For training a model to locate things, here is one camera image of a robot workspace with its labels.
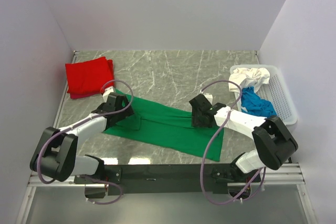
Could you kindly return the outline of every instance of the green cloth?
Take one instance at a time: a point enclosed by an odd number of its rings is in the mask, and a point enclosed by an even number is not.
[[[130,101],[131,96],[127,94],[127,98]],[[134,97],[132,109],[135,115],[120,121],[105,133],[202,157],[207,143],[218,129],[192,127],[191,112],[138,97]],[[213,141],[206,156],[208,159],[219,161],[223,136],[224,130]]]

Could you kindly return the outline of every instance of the white plastic basket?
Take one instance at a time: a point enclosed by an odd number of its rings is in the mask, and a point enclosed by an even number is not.
[[[235,65],[230,68],[232,74],[236,68],[266,68],[270,73],[269,84],[263,84],[257,92],[262,99],[268,100],[273,104],[277,115],[282,119],[285,125],[295,124],[297,114],[290,98],[286,83],[280,71],[270,65]],[[241,102],[237,103],[238,110],[241,111]]]

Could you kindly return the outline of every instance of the gray marble surface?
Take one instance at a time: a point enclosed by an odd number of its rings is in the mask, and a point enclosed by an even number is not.
[[[254,51],[82,51],[76,62],[105,56],[113,59],[115,78],[131,85],[134,95],[177,109],[191,111],[189,100],[206,84],[228,79],[233,65],[257,64]],[[127,92],[127,87],[117,83],[117,88]],[[207,89],[214,103],[230,104],[234,95],[225,83]],[[74,123],[94,110],[101,95],[72,100],[66,94],[58,118],[58,127]],[[230,163],[242,152],[254,148],[253,140],[232,130],[225,130],[221,163]],[[104,158],[111,164],[197,164],[195,157],[170,148],[141,143],[126,138],[97,134],[87,139],[78,149],[78,155],[90,154]]]

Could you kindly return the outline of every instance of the white enclosure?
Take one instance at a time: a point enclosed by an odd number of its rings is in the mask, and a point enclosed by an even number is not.
[[[0,0],[0,216],[14,223],[40,130],[52,124],[72,52],[44,0]]]
[[[16,220],[31,154],[57,113],[64,64],[73,50],[86,49],[260,50],[261,64],[281,70],[298,112],[294,158],[318,219],[336,222],[336,0],[0,0],[0,6],[1,223]]]
[[[256,50],[285,0],[46,0],[70,46]]]

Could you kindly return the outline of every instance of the folded red towel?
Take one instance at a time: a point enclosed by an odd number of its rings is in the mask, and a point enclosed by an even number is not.
[[[90,96],[100,92],[101,87],[113,80],[113,61],[101,57],[81,63],[65,64],[68,78],[68,93],[74,97],[78,95]]]

